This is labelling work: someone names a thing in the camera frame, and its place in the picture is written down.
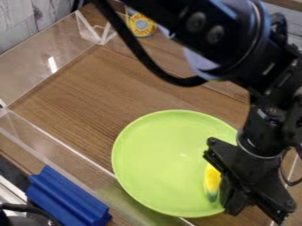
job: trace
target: yellow sticker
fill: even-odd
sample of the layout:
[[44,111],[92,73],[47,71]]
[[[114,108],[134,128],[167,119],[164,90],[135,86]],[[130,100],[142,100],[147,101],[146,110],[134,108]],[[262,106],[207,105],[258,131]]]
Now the yellow sticker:
[[128,19],[130,29],[136,37],[147,37],[155,32],[155,22],[142,13],[135,13]]

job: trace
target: wood grain surface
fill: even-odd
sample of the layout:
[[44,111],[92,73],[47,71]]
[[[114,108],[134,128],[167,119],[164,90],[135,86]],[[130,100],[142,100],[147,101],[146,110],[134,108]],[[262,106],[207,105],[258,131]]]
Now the wood grain surface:
[[[159,55],[155,44],[152,51]],[[187,72],[178,65],[177,70],[179,74]],[[140,116],[164,109],[190,109],[207,113],[239,128],[247,117],[249,106],[213,87],[181,88],[168,85],[146,70],[136,59],[110,47],[90,49],[11,106],[11,110],[111,172],[111,150],[118,134]],[[26,161],[28,157],[21,155],[21,150],[17,152],[17,147],[9,141],[1,148],[5,156],[27,173],[36,173],[43,167],[42,163]],[[82,168],[80,162],[71,162],[64,153],[59,158],[63,168]],[[83,171],[76,173],[83,174],[78,177],[86,177],[88,184],[102,180]],[[206,226],[270,225],[269,218],[257,207],[249,207],[238,217],[222,214],[189,221]],[[114,213],[111,225],[131,224]]]

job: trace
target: blue object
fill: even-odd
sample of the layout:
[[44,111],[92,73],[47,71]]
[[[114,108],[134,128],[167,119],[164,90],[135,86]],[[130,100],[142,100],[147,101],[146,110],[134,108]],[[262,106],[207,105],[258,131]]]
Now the blue object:
[[79,186],[46,166],[30,177],[26,195],[64,226],[104,226],[112,216],[108,207]]

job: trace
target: green plate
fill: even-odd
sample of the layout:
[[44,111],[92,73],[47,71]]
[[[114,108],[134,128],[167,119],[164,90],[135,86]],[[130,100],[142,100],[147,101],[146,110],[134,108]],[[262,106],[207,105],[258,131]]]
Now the green plate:
[[187,110],[140,117],[116,138],[112,164],[127,193],[156,212],[202,217],[223,211],[203,191],[206,140],[235,144],[237,130],[219,119]]

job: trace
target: yellow sponge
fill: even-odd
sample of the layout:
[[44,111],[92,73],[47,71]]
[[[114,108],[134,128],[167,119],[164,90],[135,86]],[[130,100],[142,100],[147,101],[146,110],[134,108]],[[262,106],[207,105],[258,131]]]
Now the yellow sponge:
[[206,174],[205,174],[205,194],[209,198],[210,202],[217,200],[219,184],[221,184],[221,173],[214,168],[211,164],[206,166]]

